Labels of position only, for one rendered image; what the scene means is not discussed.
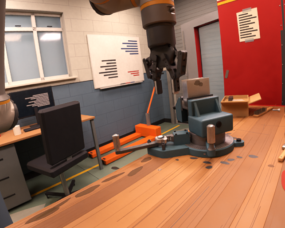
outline white cup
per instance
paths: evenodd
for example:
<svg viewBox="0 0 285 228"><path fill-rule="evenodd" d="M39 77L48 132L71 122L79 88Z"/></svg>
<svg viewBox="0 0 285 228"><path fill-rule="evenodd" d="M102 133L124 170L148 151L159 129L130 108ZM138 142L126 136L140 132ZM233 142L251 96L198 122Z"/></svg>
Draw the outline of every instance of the white cup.
<svg viewBox="0 0 285 228"><path fill-rule="evenodd" d="M16 125L12 130L13 130L13 134L14 134L15 136L22 134L20 125Z"/></svg>

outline chair backrest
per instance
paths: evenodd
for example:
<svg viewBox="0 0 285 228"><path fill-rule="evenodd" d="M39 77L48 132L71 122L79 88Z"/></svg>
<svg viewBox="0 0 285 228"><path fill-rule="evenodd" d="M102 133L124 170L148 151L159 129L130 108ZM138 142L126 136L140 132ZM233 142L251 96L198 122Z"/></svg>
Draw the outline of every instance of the chair backrest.
<svg viewBox="0 0 285 228"><path fill-rule="evenodd" d="M38 115L48 164L55 165L84 148L78 101L42 109Z"/></svg>

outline office chair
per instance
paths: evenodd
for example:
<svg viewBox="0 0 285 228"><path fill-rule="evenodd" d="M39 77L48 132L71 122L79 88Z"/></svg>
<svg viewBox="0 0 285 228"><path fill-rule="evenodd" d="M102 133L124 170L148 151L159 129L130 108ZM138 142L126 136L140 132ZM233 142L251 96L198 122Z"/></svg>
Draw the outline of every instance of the office chair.
<svg viewBox="0 0 285 228"><path fill-rule="evenodd" d="M60 176L64 193L46 192L61 197L72 193L75 180L67 186L64 172L87 158L84 148L80 103L69 102L38 112L45 155L27 163L29 170L49 177Z"/></svg>

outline gray door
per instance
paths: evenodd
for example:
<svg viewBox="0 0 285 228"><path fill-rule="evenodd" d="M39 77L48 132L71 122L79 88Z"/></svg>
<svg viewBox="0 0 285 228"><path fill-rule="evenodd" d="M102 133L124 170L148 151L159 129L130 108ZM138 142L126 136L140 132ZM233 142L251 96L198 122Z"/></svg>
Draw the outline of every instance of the gray door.
<svg viewBox="0 0 285 228"><path fill-rule="evenodd" d="M225 96L223 85L223 57L220 42L219 22L199 28L201 62L203 77L210 80L210 92L219 97Z"/></svg>

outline chair seat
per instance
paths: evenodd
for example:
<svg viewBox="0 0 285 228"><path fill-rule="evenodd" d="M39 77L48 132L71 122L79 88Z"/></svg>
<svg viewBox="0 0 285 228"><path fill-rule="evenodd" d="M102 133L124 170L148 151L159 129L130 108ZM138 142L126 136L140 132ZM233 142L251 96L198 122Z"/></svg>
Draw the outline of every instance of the chair seat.
<svg viewBox="0 0 285 228"><path fill-rule="evenodd" d="M83 161L88 157L86 150L80 150L72 156L68 161L61 161L55 165L47 163L45 155L42 155L27 163L29 170L55 178L63 172L67 171L71 167L75 166L79 162Z"/></svg>

